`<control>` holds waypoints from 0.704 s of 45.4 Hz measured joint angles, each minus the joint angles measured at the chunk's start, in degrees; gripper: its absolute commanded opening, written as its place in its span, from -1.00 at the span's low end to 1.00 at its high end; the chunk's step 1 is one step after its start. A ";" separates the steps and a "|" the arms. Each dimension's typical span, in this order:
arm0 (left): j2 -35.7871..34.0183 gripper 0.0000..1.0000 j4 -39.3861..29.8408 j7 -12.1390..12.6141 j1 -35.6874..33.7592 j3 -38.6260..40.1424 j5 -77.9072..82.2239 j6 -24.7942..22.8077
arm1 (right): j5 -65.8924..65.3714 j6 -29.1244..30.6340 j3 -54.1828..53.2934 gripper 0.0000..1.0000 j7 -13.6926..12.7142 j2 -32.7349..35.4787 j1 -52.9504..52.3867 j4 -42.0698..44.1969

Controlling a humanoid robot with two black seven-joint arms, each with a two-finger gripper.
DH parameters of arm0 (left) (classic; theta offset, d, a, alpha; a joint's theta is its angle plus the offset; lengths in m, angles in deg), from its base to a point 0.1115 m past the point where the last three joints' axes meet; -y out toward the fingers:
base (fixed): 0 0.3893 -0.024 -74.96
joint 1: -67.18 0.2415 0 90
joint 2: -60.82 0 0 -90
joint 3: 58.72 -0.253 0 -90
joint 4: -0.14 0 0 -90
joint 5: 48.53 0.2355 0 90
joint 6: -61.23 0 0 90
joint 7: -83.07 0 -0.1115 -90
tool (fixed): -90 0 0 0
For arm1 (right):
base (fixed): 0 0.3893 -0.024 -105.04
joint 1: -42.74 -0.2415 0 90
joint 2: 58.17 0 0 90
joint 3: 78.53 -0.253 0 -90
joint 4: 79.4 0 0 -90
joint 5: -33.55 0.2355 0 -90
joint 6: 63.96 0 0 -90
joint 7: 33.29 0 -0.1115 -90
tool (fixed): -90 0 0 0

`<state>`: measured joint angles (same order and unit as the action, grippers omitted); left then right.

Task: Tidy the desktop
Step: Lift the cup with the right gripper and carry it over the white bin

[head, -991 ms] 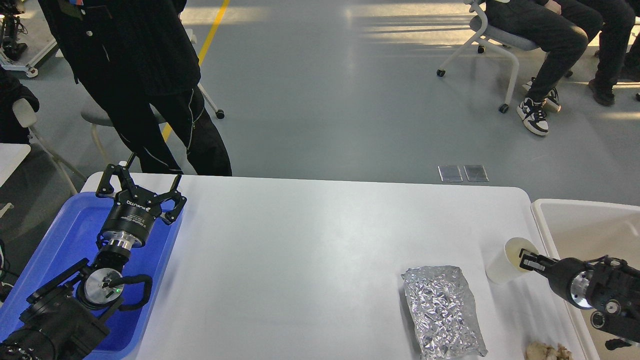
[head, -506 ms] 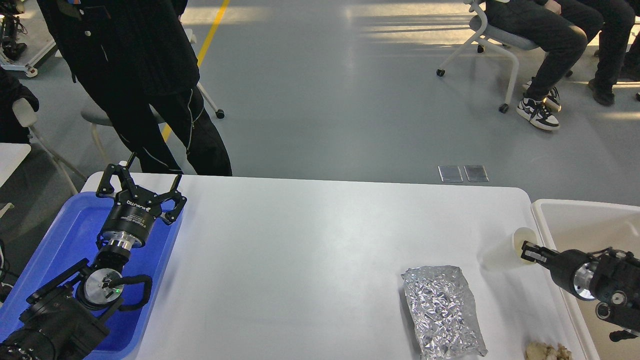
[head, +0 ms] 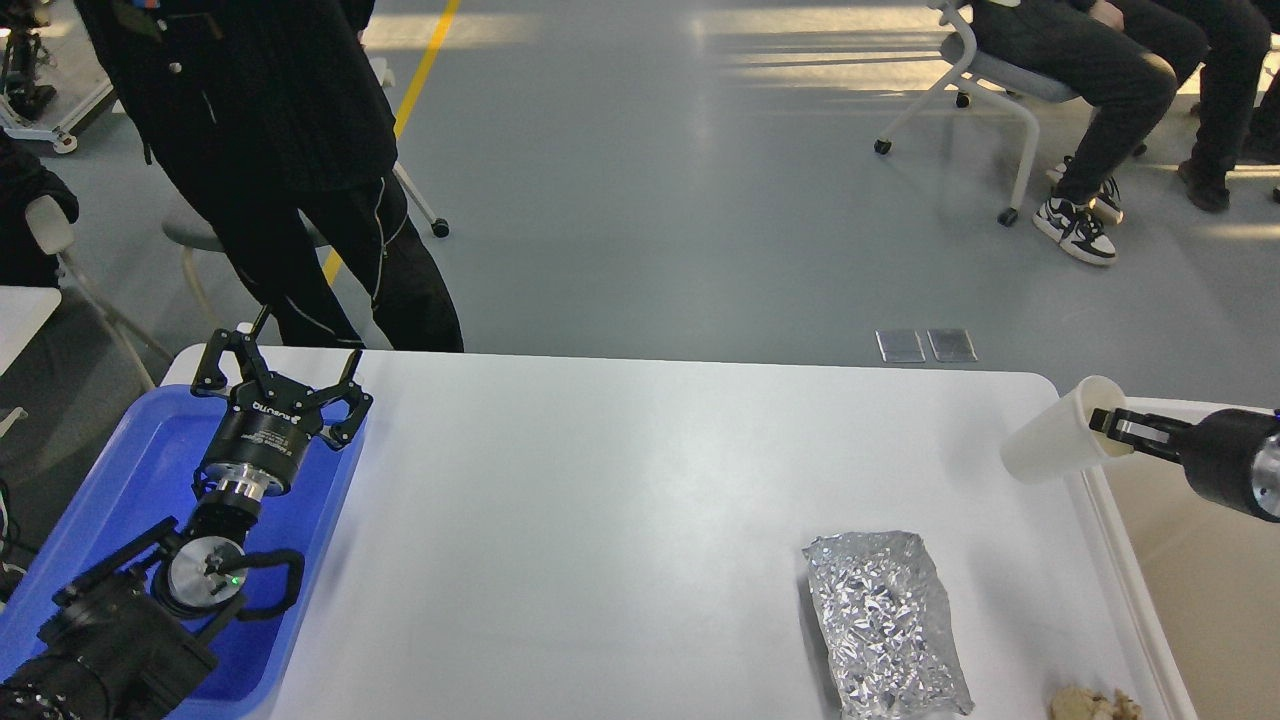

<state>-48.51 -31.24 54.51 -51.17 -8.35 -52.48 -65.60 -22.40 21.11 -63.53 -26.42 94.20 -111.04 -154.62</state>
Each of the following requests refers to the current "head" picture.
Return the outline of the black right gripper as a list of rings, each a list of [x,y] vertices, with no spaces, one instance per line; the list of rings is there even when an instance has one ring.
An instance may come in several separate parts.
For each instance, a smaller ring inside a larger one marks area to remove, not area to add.
[[[1190,427],[1170,416],[1096,407],[1088,427],[1135,452],[1181,464],[1202,498],[1263,521],[1279,521],[1279,423],[1272,413],[1226,409]],[[1172,442],[1176,434],[1178,450]]]

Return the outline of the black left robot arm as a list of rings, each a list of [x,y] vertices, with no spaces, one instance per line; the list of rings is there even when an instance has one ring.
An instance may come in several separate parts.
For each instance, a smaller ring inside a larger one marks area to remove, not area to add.
[[[236,719],[273,692],[372,396],[314,388],[259,325],[125,414],[3,614],[5,719]]]

